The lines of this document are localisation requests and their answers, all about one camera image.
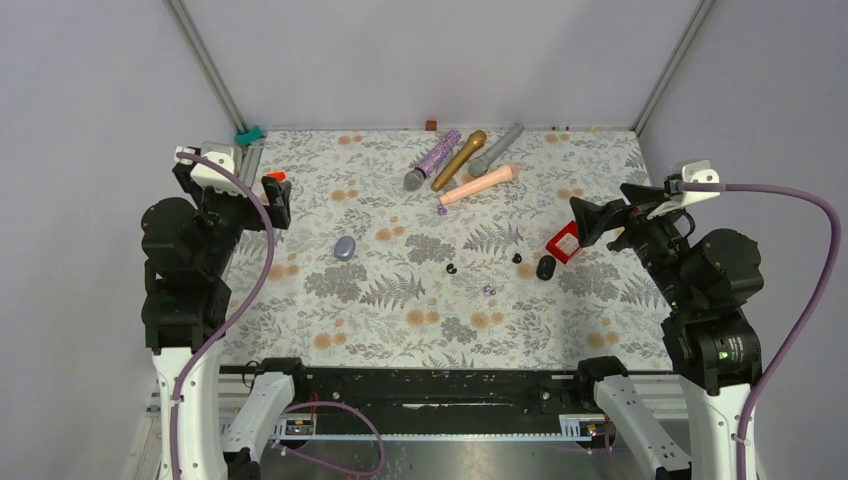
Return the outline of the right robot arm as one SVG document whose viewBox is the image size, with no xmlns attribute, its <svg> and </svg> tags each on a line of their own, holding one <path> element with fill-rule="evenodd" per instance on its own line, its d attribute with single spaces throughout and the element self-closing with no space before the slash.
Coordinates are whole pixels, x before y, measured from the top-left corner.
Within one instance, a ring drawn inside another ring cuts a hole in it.
<svg viewBox="0 0 848 480">
<path fill-rule="evenodd" d="M 673 180 L 663 188 L 623 184 L 604 205 L 573 198 L 581 247 L 607 231 L 612 251 L 632 250 L 670 308 L 663 344 L 678 376 L 691 448 L 682 450 L 636 393 L 614 356 L 582 360 L 573 386 L 583 410 L 601 411 L 634 455 L 646 479 L 731 479 L 753 473 L 745 447 L 745 401 L 763 372 L 761 344 L 743 306 L 764 284 L 758 245 L 732 229 L 690 244 L 676 228 L 688 202 L 715 197 L 716 183 Z"/>
</svg>

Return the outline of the black earbud charging case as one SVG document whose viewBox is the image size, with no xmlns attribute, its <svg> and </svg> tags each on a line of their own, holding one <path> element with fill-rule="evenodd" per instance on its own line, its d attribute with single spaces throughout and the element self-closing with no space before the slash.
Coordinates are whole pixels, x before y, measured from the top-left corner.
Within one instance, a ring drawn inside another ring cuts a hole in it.
<svg viewBox="0 0 848 480">
<path fill-rule="evenodd" d="M 542 256 L 537 263 L 536 277 L 543 281 L 551 280 L 557 267 L 557 259 L 551 255 Z"/>
</svg>

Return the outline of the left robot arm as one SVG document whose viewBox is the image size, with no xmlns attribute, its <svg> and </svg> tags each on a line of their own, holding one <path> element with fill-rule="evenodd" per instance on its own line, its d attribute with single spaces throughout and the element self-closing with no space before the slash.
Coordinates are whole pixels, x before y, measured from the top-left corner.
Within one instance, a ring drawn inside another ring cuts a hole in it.
<svg viewBox="0 0 848 480">
<path fill-rule="evenodd" d="M 202 353 L 185 380 L 184 366 L 225 324 L 231 290 L 223 275 L 241 235 L 264 232 L 244 195 L 217 193 L 178 164 L 186 197 L 170 197 L 142 216 L 146 298 L 141 310 L 162 410 L 160 475 L 165 479 L 257 479 L 254 448 L 223 447 L 217 423 L 217 374 L 222 346 Z"/>
</svg>

